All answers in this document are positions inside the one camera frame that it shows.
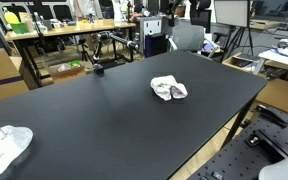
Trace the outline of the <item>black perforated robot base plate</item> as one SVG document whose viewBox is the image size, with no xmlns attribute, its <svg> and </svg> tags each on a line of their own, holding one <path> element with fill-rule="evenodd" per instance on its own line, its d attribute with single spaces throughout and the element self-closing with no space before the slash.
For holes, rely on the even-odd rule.
<svg viewBox="0 0 288 180">
<path fill-rule="evenodd" d="M 265 165 L 288 157 L 288 114 L 257 106 L 259 116 L 188 180 L 258 180 Z"/>
</svg>

